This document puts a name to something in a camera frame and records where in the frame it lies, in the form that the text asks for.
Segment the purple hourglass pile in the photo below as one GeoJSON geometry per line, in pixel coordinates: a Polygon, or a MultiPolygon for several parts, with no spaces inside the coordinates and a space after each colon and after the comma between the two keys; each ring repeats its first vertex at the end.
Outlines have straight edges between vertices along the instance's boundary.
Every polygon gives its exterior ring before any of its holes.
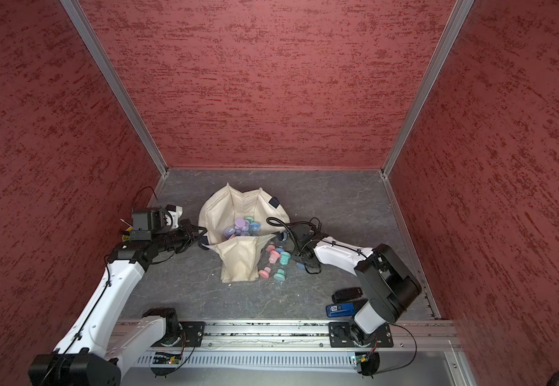
{"type": "Polygon", "coordinates": [[[236,230],[234,227],[227,227],[223,230],[223,237],[225,239],[230,239],[232,236],[234,236],[236,230]]]}

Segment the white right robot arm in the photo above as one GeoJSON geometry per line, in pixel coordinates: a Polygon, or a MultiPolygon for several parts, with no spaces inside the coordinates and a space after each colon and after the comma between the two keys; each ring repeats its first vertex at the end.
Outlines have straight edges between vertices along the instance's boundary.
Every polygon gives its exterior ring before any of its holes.
{"type": "Polygon", "coordinates": [[[340,242],[320,226],[290,223],[286,233],[293,258],[311,274],[330,265],[355,276],[367,303],[351,318],[353,341],[363,345],[384,324],[396,323],[422,293],[422,286],[398,254],[387,244],[362,248],[340,242]]]}

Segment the cream canvas bag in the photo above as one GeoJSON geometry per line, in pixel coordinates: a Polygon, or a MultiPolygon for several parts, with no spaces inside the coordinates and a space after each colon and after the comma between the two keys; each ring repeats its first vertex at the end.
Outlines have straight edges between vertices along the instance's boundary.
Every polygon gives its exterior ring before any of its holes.
{"type": "Polygon", "coordinates": [[[263,249],[276,233],[284,231],[281,225],[270,225],[267,222],[269,218],[278,219],[284,224],[290,222],[279,200],[261,188],[242,192],[228,184],[203,204],[198,225],[208,230],[204,246],[221,259],[223,283],[255,281],[258,278],[263,249]],[[261,224],[260,234],[250,236],[248,230],[236,229],[234,236],[225,239],[223,230],[234,227],[236,218],[246,216],[253,217],[261,224]]]}

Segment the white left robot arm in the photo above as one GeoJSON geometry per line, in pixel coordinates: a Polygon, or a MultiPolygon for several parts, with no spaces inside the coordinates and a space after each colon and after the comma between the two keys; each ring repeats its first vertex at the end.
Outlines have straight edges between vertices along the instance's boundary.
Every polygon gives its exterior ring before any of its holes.
{"type": "Polygon", "coordinates": [[[183,253],[207,230],[180,220],[168,232],[147,231],[118,244],[105,261],[99,285],[70,331],[50,354],[37,355],[28,375],[33,385],[118,385],[154,344],[166,350],[176,345],[181,363],[187,347],[202,344],[204,323],[181,323],[173,308],[146,311],[134,328],[111,346],[110,338],[130,295],[156,257],[183,253]]]}

